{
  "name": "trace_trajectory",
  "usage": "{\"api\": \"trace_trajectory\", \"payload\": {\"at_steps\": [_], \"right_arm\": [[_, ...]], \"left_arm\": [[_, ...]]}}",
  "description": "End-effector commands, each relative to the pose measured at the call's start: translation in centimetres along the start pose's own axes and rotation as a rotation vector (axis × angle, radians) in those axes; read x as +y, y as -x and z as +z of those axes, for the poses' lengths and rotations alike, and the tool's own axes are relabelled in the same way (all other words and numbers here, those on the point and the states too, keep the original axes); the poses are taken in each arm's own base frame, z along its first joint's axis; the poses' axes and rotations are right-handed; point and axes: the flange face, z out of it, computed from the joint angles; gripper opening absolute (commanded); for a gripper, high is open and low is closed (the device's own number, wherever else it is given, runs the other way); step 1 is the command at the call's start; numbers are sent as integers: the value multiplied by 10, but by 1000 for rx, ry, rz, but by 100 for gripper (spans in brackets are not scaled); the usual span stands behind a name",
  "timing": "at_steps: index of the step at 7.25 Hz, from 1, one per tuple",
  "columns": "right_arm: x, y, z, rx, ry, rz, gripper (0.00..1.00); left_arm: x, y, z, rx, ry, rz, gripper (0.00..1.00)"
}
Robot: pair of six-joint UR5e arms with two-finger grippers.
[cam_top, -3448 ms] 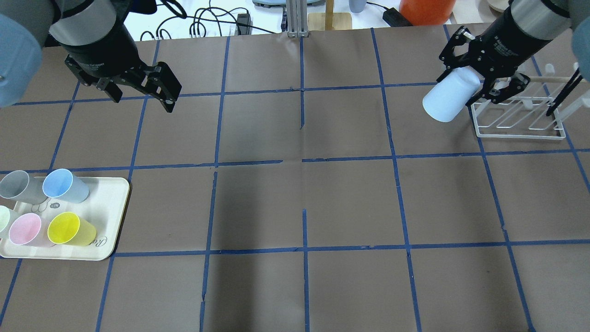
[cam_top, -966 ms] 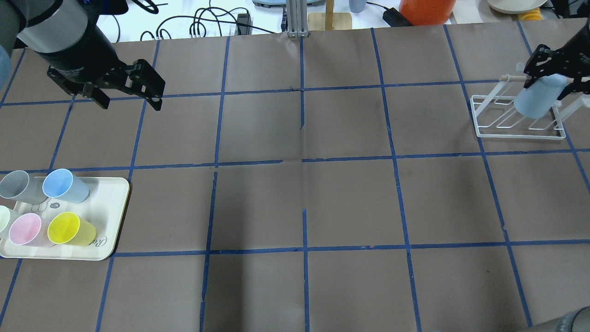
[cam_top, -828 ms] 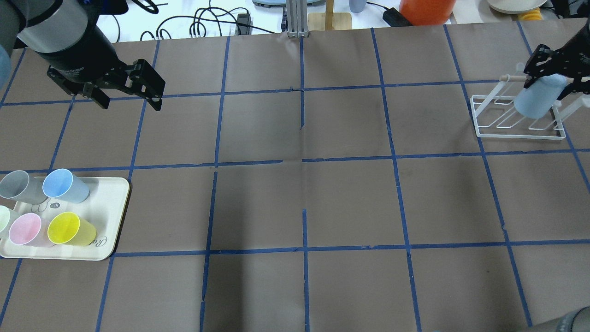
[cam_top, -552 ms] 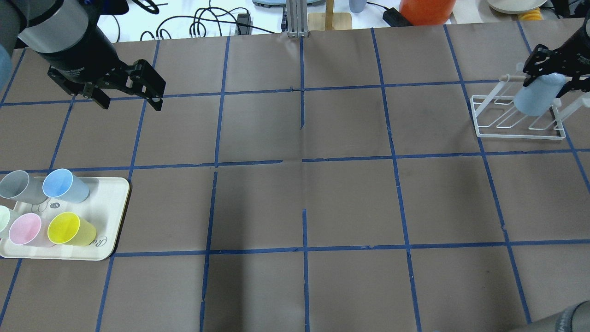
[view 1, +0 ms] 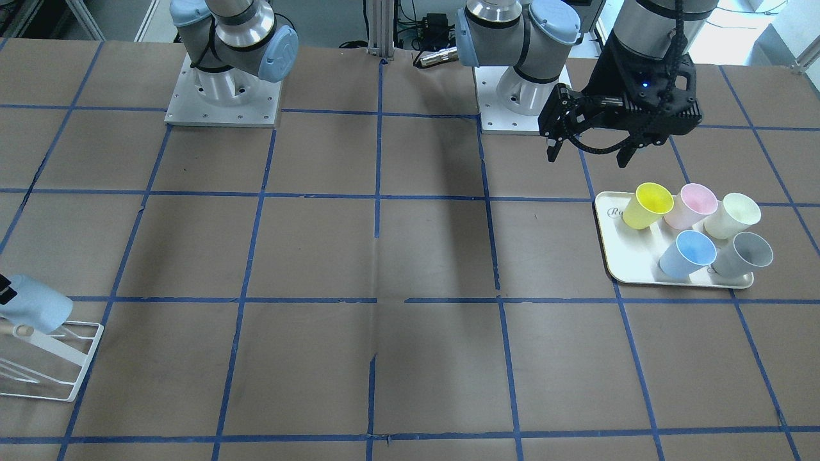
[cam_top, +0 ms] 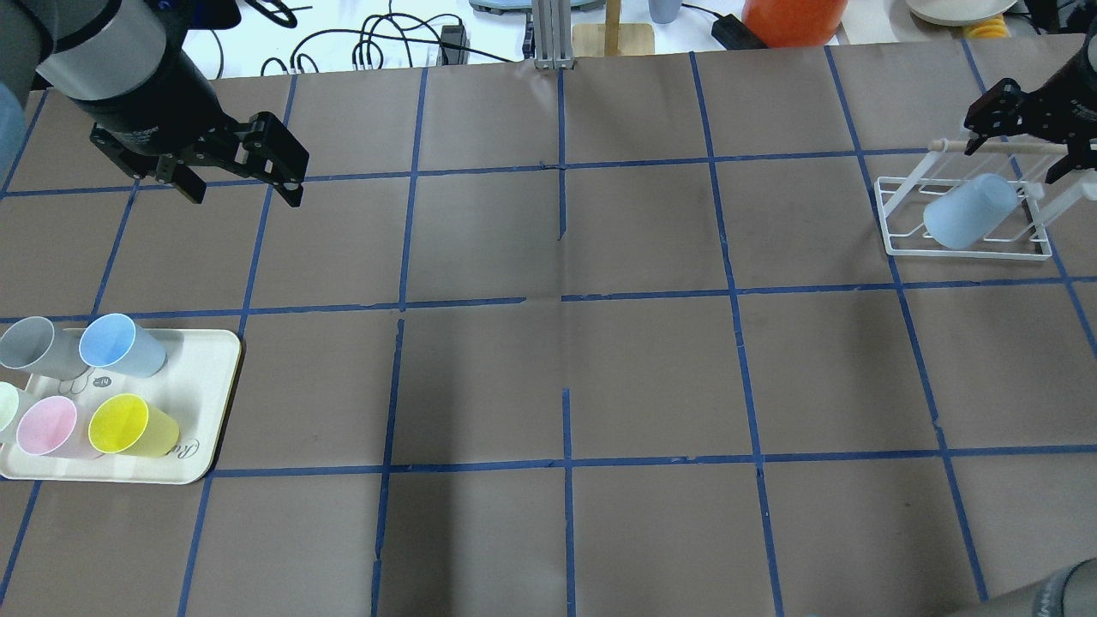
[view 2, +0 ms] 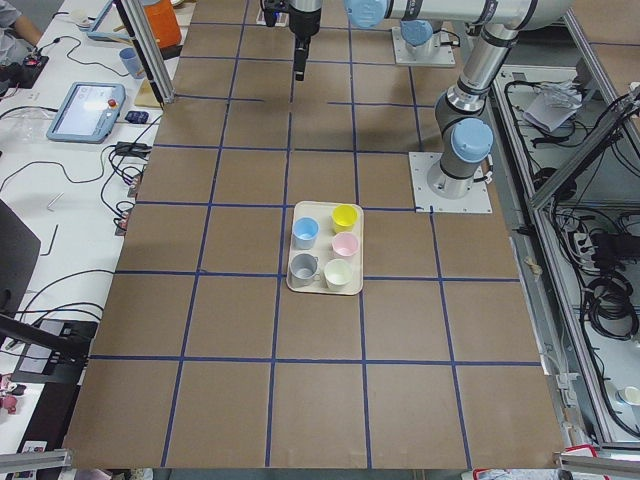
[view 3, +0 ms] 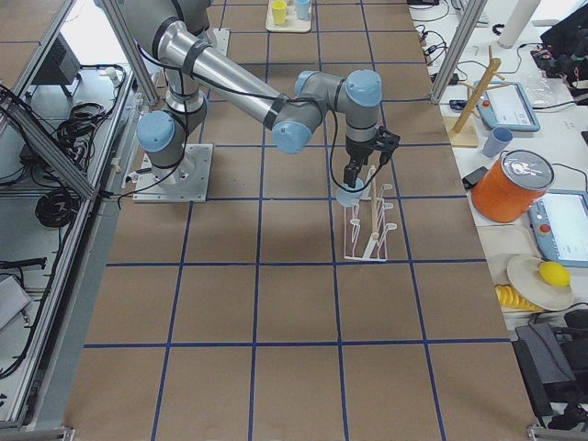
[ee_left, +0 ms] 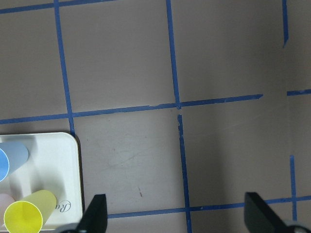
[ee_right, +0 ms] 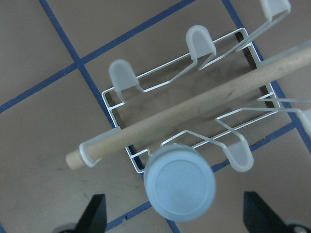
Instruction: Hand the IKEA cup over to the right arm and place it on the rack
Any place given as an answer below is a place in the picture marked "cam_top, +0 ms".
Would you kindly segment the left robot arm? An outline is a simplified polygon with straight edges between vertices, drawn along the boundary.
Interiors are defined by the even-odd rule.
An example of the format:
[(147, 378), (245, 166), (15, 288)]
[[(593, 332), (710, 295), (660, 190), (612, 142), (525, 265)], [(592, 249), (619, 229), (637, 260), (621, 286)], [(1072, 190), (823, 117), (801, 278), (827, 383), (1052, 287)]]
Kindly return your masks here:
[(22, 149), (36, 78), (93, 119), (90, 141), (122, 172), (189, 201), (216, 167), (271, 186), (298, 207), (309, 152), (273, 113), (231, 117), (183, 51), (191, 30), (231, 29), (231, 1), (4, 1), (3, 170)]

